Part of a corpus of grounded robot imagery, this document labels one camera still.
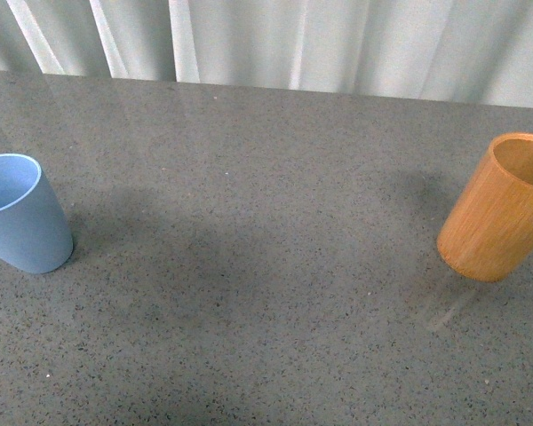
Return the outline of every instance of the bamboo cup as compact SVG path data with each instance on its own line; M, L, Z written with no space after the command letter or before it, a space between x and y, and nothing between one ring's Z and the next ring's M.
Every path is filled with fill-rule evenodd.
M491 142L437 247L455 271L487 282L505 278L533 249L533 135Z

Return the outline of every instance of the cup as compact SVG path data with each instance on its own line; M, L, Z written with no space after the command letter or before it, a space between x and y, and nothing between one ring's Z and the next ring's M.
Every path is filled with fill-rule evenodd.
M454 270L480 281L505 278L533 249L533 135L493 139L437 240Z
M39 163L0 154L0 258L22 271L44 273L72 251L68 222Z

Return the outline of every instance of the orange cup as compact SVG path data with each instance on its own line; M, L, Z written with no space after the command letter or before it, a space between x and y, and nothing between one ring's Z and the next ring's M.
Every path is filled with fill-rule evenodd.
M444 261L480 281L505 278L533 249L533 135L489 145L437 240Z

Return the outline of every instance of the tabletop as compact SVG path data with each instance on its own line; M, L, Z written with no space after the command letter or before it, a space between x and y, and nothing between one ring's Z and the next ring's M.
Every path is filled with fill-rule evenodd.
M0 425L533 424L533 253L435 238L533 109L0 72L74 234L0 261Z

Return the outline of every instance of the light blue plastic cup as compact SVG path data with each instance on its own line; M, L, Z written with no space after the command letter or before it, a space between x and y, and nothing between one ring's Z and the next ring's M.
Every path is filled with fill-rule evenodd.
M0 154L0 258L31 273L53 271L71 256L73 239L39 163Z

